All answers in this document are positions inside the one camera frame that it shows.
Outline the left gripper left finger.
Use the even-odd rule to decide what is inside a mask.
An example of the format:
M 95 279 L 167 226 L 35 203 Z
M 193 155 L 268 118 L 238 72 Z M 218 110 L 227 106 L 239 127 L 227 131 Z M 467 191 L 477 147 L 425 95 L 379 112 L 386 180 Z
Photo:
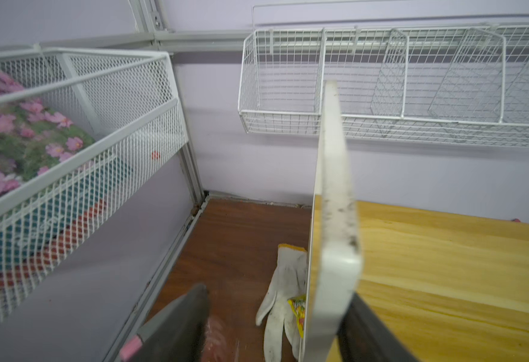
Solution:
M 209 313 L 207 287 L 196 284 L 139 329 L 128 342 L 128 360 L 200 361 Z

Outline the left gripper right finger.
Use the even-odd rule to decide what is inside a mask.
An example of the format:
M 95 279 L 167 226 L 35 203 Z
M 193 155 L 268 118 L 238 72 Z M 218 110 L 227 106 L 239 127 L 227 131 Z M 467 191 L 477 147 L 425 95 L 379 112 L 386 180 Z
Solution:
M 358 295 L 354 294 L 337 333 L 346 362 L 418 362 Z

